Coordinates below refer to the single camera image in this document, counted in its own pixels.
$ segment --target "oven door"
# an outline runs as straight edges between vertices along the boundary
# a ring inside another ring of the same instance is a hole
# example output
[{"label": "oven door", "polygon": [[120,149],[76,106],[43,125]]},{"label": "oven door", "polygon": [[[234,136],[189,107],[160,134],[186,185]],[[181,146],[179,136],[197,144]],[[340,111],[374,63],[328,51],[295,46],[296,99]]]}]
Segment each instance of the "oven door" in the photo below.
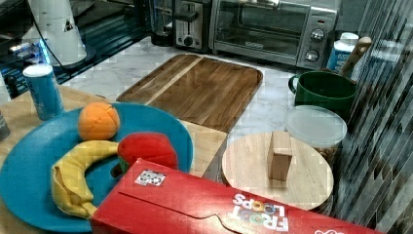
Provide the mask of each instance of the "oven door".
[{"label": "oven door", "polygon": [[296,63],[308,6],[281,2],[275,7],[270,2],[237,0],[221,0],[218,4],[215,45],[235,46],[262,59]]}]

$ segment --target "green mug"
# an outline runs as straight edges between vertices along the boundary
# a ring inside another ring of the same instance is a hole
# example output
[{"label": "green mug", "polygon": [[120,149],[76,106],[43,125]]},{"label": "green mug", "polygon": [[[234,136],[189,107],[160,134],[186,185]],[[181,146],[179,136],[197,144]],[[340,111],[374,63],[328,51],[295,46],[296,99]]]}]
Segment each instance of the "green mug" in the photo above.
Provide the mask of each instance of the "green mug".
[{"label": "green mug", "polygon": [[[298,79],[296,88],[293,85],[295,79]],[[331,72],[310,71],[291,77],[288,87],[295,94],[295,106],[316,105],[333,111],[346,121],[349,119],[356,94],[356,84],[349,78]]]}]

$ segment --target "wooden cutting board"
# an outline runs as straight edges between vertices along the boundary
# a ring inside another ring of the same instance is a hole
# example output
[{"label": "wooden cutting board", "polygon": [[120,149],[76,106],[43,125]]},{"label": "wooden cutting board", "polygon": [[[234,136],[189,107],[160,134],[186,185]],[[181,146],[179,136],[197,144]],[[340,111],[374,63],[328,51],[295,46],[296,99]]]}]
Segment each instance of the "wooden cutting board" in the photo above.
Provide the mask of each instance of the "wooden cutting board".
[{"label": "wooden cutting board", "polygon": [[222,158],[225,179],[232,187],[293,207],[318,208],[333,189],[332,171],[314,148],[290,139],[292,159],[286,181],[267,177],[271,133],[244,136],[230,144]]},{"label": "wooden cutting board", "polygon": [[171,58],[117,101],[149,104],[176,118],[229,133],[262,82],[254,68],[196,55]]}]

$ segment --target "mug handle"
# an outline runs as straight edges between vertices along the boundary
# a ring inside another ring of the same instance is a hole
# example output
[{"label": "mug handle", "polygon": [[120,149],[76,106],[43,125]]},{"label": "mug handle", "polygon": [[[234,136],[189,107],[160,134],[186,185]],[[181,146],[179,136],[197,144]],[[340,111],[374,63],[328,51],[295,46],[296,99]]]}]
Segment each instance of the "mug handle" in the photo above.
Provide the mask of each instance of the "mug handle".
[{"label": "mug handle", "polygon": [[297,93],[297,89],[294,87],[294,79],[298,79],[298,75],[293,75],[291,78],[288,80],[288,88],[292,91],[293,94]]}]

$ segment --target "qr code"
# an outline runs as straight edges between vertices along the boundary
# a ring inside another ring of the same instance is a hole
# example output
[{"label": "qr code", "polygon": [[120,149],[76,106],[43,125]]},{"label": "qr code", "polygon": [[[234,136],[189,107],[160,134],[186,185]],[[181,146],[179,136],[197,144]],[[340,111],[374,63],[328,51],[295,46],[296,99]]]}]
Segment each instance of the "qr code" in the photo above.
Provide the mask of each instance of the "qr code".
[{"label": "qr code", "polygon": [[165,175],[163,174],[155,173],[150,170],[144,170],[134,182],[144,186],[146,186],[147,184],[160,186],[164,179]]}]

